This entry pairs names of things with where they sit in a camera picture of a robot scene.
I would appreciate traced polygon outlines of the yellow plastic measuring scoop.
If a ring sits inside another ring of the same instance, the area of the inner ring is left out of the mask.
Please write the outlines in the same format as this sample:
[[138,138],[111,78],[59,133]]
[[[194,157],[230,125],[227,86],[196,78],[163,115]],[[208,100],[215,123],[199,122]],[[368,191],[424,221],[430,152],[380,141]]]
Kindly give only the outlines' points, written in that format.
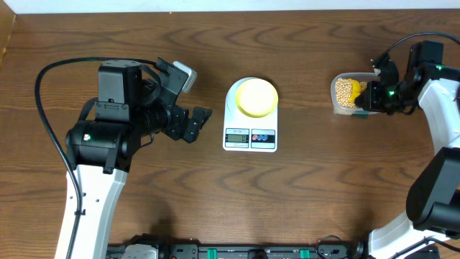
[[354,103],[355,99],[360,96],[362,87],[359,81],[348,78],[348,82],[351,83],[351,96],[348,100],[349,103]]

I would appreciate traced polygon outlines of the pale yellow bowl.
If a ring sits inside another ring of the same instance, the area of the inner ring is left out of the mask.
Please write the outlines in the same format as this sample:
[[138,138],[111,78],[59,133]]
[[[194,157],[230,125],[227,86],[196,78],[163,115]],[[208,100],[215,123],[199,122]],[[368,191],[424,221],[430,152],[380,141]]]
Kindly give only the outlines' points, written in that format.
[[261,78],[250,78],[236,89],[237,109],[251,118],[263,118],[273,113],[278,101],[276,88]]

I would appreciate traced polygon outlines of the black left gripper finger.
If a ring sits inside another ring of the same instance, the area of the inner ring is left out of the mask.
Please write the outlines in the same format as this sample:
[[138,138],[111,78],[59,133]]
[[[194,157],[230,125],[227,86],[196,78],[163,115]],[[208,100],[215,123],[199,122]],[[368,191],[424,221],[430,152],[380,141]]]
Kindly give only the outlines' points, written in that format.
[[201,124],[195,120],[187,120],[182,128],[181,138],[187,143],[195,142],[201,132]]
[[204,124],[211,118],[211,109],[205,109],[203,107],[195,107],[192,114],[191,124],[194,132],[200,132]]

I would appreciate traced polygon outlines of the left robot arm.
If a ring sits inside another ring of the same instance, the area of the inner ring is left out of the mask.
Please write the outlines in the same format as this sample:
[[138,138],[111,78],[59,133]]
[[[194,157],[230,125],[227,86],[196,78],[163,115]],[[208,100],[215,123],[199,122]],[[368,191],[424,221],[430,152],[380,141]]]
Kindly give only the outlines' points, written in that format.
[[70,171],[56,258],[104,258],[111,222],[143,137],[162,132],[196,141],[210,109],[177,106],[197,73],[158,59],[151,67],[112,59],[98,69],[98,97],[88,101],[65,138]]

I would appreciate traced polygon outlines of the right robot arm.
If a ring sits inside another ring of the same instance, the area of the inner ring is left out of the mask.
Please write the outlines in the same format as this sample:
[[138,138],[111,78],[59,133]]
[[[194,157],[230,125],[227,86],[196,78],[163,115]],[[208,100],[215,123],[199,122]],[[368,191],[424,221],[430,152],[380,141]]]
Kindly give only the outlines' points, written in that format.
[[373,60],[376,81],[354,99],[366,112],[411,115],[420,109],[428,123],[433,158],[410,187],[405,211],[369,233],[366,258],[406,258],[432,244],[449,250],[459,238],[459,69],[443,64],[443,43],[424,40],[410,47],[400,76],[388,51]]

